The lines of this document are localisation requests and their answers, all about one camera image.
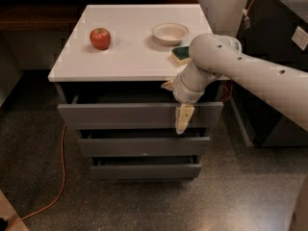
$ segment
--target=red apple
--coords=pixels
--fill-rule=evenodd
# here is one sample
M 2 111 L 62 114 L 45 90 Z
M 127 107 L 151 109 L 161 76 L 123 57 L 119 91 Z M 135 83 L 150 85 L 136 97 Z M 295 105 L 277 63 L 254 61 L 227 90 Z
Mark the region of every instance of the red apple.
M 111 40 L 112 37 L 109 31 L 105 28 L 95 28 L 90 32 L 90 42 L 99 50 L 108 49 Z

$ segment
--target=sponge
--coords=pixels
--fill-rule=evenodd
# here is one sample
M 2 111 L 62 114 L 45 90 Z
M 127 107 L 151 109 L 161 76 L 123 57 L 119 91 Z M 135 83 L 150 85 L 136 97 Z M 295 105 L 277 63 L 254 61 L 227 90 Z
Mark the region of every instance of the sponge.
M 178 64 L 184 65 L 190 62 L 190 47 L 189 46 L 182 46 L 176 47 L 172 49 L 171 58 Z

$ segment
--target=bowl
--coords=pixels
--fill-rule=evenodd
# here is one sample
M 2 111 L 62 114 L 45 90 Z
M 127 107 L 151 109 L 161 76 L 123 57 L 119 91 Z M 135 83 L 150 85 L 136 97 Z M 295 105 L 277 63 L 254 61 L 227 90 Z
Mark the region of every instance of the bowl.
M 189 33 L 189 29 L 177 23 L 165 23 L 155 26 L 152 35 L 163 45 L 177 45 Z

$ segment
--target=concrete floor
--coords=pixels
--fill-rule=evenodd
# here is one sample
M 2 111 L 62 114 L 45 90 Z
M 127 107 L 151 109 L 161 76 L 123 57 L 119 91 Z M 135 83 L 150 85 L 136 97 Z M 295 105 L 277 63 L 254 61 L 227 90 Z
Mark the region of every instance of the concrete floor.
M 26 73 L 0 115 L 0 189 L 22 217 L 53 200 L 62 182 L 64 124 L 46 76 Z M 308 148 L 246 147 L 229 104 L 192 181 L 93 180 L 76 139 L 67 131 L 64 193 L 25 220 L 32 231 L 284 231 L 308 173 Z

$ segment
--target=robotic arm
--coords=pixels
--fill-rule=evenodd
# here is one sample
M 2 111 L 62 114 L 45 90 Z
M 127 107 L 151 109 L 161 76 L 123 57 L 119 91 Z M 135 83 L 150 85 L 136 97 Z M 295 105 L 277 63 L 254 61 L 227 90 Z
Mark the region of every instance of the robotic arm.
M 308 73 L 284 65 L 249 57 L 242 53 L 239 41 L 231 37 L 202 34 L 190 45 L 192 61 L 172 83 L 179 109 L 189 109 L 203 95 L 204 89 L 222 74 L 271 105 L 308 131 Z M 177 122 L 177 133 L 185 131 L 186 122 Z

